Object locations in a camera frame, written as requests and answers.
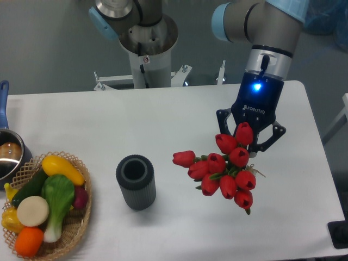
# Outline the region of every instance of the bok choy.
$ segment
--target bok choy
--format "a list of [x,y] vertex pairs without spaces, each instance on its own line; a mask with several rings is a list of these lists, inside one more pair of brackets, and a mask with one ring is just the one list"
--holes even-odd
[[54,175],[46,179],[41,196],[49,206],[48,224],[43,240],[53,243],[61,237],[63,219],[74,201],[74,185],[64,175]]

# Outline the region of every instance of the stainless steel pot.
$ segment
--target stainless steel pot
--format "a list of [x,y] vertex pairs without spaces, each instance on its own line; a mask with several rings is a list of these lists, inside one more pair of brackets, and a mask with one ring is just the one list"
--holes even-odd
[[0,190],[5,183],[11,183],[16,172],[32,158],[32,153],[24,144],[22,138],[12,130],[6,116],[9,82],[0,83]]

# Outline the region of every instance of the gray floor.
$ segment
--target gray floor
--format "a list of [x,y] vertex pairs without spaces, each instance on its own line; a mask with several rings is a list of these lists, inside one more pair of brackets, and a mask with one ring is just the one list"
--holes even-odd
[[[93,2],[0,1],[0,79],[10,82],[10,94],[92,91],[93,71],[100,77],[130,74],[127,54],[119,43],[102,38],[90,22],[88,9]],[[192,66],[192,85],[214,84],[223,60],[227,83],[240,83],[243,76],[251,44],[221,42],[210,28],[213,11],[225,2],[163,0],[164,13],[179,29],[172,70],[183,64]],[[288,80],[306,86],[323,135],[344,106],[341,98],[348,92],[348,53],[335,45],[331,35],[302,33]],[[325,146],[339,196],[348,191],[347,133],[345,125]]]

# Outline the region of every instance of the green cucumber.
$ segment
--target green cucumber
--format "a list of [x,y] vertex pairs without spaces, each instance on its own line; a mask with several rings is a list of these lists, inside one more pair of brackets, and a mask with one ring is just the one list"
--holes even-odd
[[43,169],[39,169],[12,198],[11,205],[14,207],[18,207],[20,203],[25,200],[27,197],[31,196],[41,196],[41,189],[44,185],[45,180],[48,178],[48,175],[43,171]]

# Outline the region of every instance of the blue led light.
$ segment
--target blue led light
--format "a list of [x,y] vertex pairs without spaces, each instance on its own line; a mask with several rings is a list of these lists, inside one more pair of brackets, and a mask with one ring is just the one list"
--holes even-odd
[[261,83],[255,83],[253,86],[254,91],[259,91],[262,87]]

